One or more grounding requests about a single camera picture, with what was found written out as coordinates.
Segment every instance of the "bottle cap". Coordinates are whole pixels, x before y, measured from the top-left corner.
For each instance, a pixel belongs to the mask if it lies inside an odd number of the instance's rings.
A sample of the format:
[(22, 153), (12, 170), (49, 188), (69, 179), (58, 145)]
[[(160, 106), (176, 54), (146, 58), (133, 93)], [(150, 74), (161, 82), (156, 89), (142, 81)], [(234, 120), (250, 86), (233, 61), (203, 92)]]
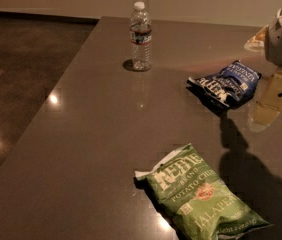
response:
[(134, 3), (134, 9), (135, 10), (138, 10), (138, 11), (141, 11), (145, 8), (145, 5), (143, 2), (135, 2)]

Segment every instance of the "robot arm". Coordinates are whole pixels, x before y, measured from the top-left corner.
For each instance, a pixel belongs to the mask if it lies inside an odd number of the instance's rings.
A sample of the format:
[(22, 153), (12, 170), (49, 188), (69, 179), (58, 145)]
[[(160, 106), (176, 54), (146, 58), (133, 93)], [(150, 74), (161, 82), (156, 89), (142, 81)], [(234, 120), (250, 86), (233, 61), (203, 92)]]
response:
[(250, 118), (250, 129), (261, 131), (271, 125), (282, 111), (282, 9), (269, 25), (245, 44), (245, 48), (250, 51), (264, 49), (266, 59), (279, 67), (256, 102)]

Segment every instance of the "chip bag logo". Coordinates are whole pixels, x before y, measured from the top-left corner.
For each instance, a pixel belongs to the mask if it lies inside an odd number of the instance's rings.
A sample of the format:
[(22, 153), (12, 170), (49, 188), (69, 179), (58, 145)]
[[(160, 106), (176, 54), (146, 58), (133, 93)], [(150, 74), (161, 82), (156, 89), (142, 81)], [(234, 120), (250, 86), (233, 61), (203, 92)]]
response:
[(199, 198), (201, 201), (207, 201), (213, 196), (213, 192), (214, 189), (211, 184), (203, 183), (195, 192), (194, 199)]
[(202, 162), (203, 159), (200, 156), (192, 153), (186, 157), (175, 159), (173, 163), (163, 166), (163, 168), (159, 168), (158, 171), (153, 173), (153, 177), (164, 191), (175, 183), (179, 184), (178, 180), (189, 171), (192, 170), (189, 174), (192, 173), (194, 175), (198, 171), (194, 166), (201, 164)]

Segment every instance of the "blue chip bag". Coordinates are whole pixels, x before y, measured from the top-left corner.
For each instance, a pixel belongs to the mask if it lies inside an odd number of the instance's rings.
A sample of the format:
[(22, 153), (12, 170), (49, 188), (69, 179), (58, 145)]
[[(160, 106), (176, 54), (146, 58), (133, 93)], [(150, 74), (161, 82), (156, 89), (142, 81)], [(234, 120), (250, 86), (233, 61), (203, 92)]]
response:
[(219, 110), (236, 109), (253, 98), (261, 74), (236, 60), (219, 73), (193, 79), (188, 89), (201, 102)]

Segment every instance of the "potato chip bag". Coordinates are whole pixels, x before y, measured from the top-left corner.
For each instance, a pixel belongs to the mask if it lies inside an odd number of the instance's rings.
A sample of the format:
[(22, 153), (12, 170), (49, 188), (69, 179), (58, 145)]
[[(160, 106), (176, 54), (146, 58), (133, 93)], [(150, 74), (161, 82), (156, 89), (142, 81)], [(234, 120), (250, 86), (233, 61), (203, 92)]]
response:
[(253, 98), (261, 74), (236, 60), (220, 72), (187, 83), (194, 94), (201, 95), (204, 105), (221, 110), (236, 109)]
[(169, 153), (151, 172), (135, 176), (147, 181), (156, 201), (189, 240), (239, 239), (270, 226), (228, 189), (191, 144)]

